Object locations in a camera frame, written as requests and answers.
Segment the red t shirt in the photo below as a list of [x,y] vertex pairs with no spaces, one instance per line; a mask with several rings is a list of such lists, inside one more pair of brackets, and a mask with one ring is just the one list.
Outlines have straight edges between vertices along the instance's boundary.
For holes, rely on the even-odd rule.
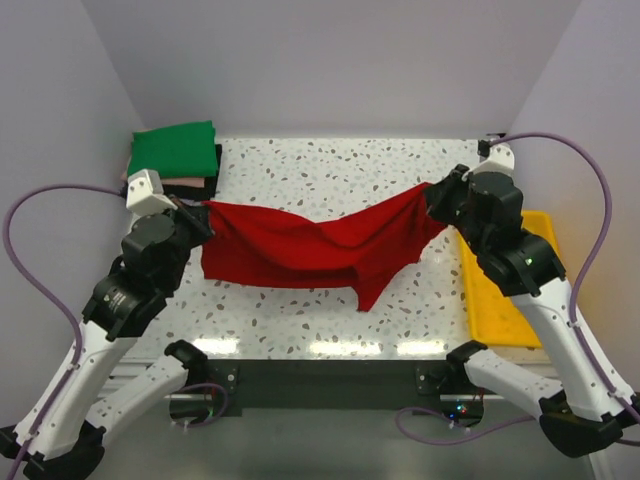
[[247,286],[351,288],[372,309],[398,272],[419,261],[444,229],[431,219],[425,184],[361,211],[314,222],[273,208],[210,201],[213,237],[202,248],[208,280]]

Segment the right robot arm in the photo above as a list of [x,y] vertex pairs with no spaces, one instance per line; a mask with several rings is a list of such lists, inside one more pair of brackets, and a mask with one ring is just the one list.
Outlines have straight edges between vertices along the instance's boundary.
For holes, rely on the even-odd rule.
[[447,355],[448,386],[502,396],[533,417],[570,458],[621,441],[639,420],[639,394],[598,345],[553,247],[524,228],[523,194],[512,178],[458,165],[428,187],[425,198],[429,217],[458,231],[485,277],[526,318],[558,375],[534,374],[472,340]]

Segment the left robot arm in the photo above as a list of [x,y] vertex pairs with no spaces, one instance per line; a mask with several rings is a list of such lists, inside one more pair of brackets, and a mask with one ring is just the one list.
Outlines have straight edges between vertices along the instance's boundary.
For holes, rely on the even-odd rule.
[[174,296],[193,249],[213,236],[204,207],[136,220],[121,253],[93,289],[72,346],[45,393],[18,424],[1,430],[1,453],[29,479],[86,479],[107,443],[162,397],[200,390],[207,357],[170,343],[142,374],[103,400],[113,369]]

